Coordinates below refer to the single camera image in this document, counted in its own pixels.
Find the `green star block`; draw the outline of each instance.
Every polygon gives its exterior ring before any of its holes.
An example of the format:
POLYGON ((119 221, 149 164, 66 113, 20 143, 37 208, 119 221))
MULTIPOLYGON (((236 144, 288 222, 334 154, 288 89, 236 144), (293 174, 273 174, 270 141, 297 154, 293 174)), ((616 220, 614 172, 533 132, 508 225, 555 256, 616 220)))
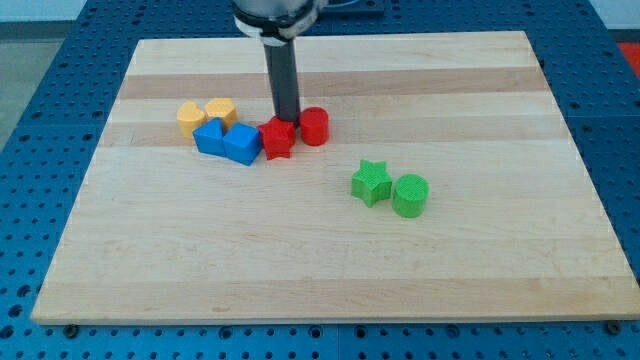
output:
POLYGON ((429 196, 429 183, 414 174, 401 176, 393 191, 393 210, 405 218, 415 218, 422 214, 429 196))
POLYGON ((360 170, 351 177, 351 195, 372 207, 377 201, 391 197, 392 182, 386 162, 360 160, 360 170))

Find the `colored block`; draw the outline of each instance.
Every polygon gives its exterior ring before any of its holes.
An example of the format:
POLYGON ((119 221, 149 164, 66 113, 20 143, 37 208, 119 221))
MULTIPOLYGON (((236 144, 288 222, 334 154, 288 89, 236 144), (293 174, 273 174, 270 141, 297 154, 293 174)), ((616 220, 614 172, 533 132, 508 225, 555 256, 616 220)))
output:
POLYGON ((193 139, 193 130, 199 128, 207 121, 207 115, 198 108, 195 101, 187 101, 178 109, 178 125, 182 135, 187 139, 193 139))
POLYGON ((215 98, 204 106, 209 119, 220 118, 224 132, 229 131, 238 121, 238 111, 233 101, 229 98, 215 98))
POLYGON ((407 174, 396 182, 393 191, 393 210, 405 218, 422 214, 429 196, 429 183, 419 175, 407 174))
POLYGON ((386 162, 360 160, 360 170, 351 178, 351 195, 372 207, 376 202, 391 197, 392 181, 386 162))
POLYGON ((222 142, 222 122, 215 118, 193 131, 198 151, 203 154, 225 156, 222 142))
POLYGON ((329 114, 320 107, 311 107, 300 114, 302 141, 320 146, 329 140, 329 114))
POLYGON ((296 143, 296 130, 292 122, 274 116, 268 123, 258 126, 267 160, 290 158, 291 147, 296 143))
POLYGON ((260 133, 258 129, 236 123, 222 138, 227 157, 244 165, 251 165, 260 154, 260 133))

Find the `blue block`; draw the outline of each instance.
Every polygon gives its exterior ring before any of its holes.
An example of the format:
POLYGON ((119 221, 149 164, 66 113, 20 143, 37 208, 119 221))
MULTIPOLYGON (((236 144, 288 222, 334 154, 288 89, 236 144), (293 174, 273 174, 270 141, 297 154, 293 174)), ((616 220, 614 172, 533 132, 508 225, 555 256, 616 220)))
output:
POLYGON ((226 156, 224 144, 222 143, 222 121, 220 118, 214 118, 193 130, 193 138, 196 140, 196 146, 201 153, 226 156))
POLYGON ((244 165, 251 165, 262 151, 258 129, 236 123, 222 138, 227 157, 244 165))

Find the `blue pegboard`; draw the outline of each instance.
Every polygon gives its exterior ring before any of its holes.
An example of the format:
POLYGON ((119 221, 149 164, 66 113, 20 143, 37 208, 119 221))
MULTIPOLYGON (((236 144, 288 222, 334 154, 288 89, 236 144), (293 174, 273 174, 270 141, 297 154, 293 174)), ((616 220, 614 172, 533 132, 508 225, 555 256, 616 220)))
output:
MULTIPOLYGON (((525 30, 636 277, 638 80, 586 0, 388 0, 314 35, 525 30)), ((0 359, 640 358, 640 322, 133 328, 29 320, 137 41, 231 37, 227 0, 89 0, 0 158, 0 359)))

